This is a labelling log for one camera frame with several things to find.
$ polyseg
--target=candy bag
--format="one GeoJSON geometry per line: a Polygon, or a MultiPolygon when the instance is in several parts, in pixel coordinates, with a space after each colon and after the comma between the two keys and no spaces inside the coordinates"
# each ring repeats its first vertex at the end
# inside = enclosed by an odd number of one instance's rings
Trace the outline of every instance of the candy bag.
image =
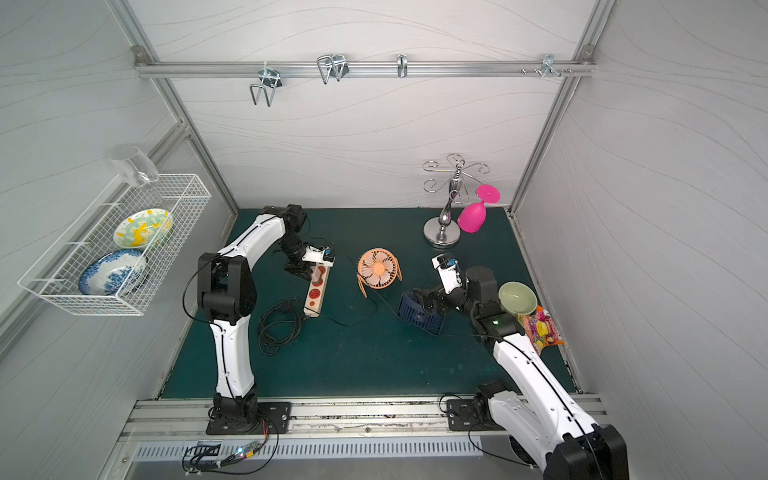
{"type": "Polygon", "coordinates": [[[531,315],[518,315],[518,321],[523,328],[525,328],[525,334],[533,343],[533,347],[536,349],[536,353],[541,355],[543,348],[550,345],[562,345],[564,342],[560,339],[558,329],[554,326],[552,317],[549,316],[549,312],[536,306],[536,310],[531,315]]]}

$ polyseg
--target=robotic arm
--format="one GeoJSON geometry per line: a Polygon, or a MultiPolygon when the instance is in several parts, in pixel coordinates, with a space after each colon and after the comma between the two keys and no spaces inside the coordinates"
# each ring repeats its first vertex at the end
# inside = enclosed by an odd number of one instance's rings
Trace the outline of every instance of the robotic arm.
{"type": "Polygon", "coordinates": [[[613,426],[600,427],[541,361],[517,319],[504,311],[493,272],[468,268],[462,277],[448,254],[432,259],[442,285],[417,296],[425,311],[456,308],[525,396],[503,381],[478,387],[476,422],[503,427],[544,472],[544,478],[629,479],[627,446],[613,426]]]}
{"type": "Polygon", "coordinates": [[[285,270],[290,273],[310,280],[316,263],[332,266],[329,249],[316,249],[299,238],[305,219],[299,205],[266,207],[234,242],[200,256],[197,305],[214,334],[218,370],[214,409],[206,430],[209,435],[248,433],[260,416],[270,412],[277,413],[274,427],[285,431],[283,417],[290,413],[290,404],[259,404],[250,368],[248,323],[257,298],[251,268],[278,240],[288,256],[285,270]]]}

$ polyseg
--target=white wall panel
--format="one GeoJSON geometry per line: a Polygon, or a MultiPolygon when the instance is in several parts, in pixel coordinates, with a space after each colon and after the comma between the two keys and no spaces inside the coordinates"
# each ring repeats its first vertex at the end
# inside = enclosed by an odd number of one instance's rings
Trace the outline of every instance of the white wall panel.
{"type": "MultiPolygon", "coordinates": [[[[245,79],[174,82],[243,208],[442,206],[450,174],[426,161],[459,153],[511,197],[559,81],[527,78],[285,80],[254,106],[245,79]]],[[[474,182],[468,181],[470,194],[474,182]]]]}
{"type": "MultiPolygon", "coordinates": [[[[116,144],[149,151],[175,120],[133,69],[103,0],[4,2],[0,15],[0,313],[15,282],[115,175],[116,144]]],[[[181,288],[225,240],[226,204],[188,146],[163,171],[198,173],[214,198],[147,315],[47,306],[0,362],[0,477],[96,478],[137,399],[170,366],[181,288]]]]}
{"type": "MultiPolygon", "coordinates": [[[[162,61],[571,59],[593,4],[131,0],[162,61]]],[[[488,163],[484,180],[508,201],[558,87],[536,78],[286,79],[266,108],[252,105],[250,83],[174,82],[242,207],[436,207],[446,193],[424,192],[421,165],[450,153],[488,163]]]]}
{"type": "Polygon", "coordinates": [[[131,66],[125,37],[100,2],[3,5],[0,313],[21,293],[16,280],[115,175],[108,149],[147,150],[174,124],[131,66]]]}
{"type": "Polygon", "coordinates": [[[518,220],[638,478],[768,469],[768,5],[614,8],[518,220]]]}
{"type": "Polygon", "coordinates": [[[163,61],[570,59],[594,0],[131,0],[163,61]]]}

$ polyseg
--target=clear drinking glass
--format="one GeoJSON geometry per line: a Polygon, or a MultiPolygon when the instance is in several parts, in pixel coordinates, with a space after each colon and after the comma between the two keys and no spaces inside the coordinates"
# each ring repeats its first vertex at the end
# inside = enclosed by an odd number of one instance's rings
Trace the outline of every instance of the clear drinking glass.
{"type": "Polygon", "coordinates": [[[164,201],[157,191],[160,173],[152,160],[134,145],[120,145],[110,152],[112,164],[123,181],[136,188],[146,188],[152,197],[152,207],[163,207],[164,201]]]}

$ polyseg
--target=wire basket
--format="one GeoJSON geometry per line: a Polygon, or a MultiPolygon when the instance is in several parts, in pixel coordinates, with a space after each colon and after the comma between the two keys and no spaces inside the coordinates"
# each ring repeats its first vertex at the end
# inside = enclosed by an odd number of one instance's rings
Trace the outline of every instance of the wire basket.
{"type": "Polygon", "coordinates": [[[120,183],[118,177],[30,267],[18,281],[22,288],[75,315],[144,315],[208,203],[210,192],[195,174],[161,174],[154,193],[147,188],[120,188],[116,182],[120,183]],[[107,192],[116,189],[117,198],[107,199],[107,192]],[[104,255],[121,250],[113,241],[115,228],[132,214],[157,208],[157,194],[162,197],[163,208],[170,211],[172,225],[165,230],[164,220],[144,248],[144,271],[134,272],[134,267],[112,295],[82,294],[78,289],[82,273],[104,255]],[[137,275],[146,276],[138,286],[130,283],[137,275]]]}

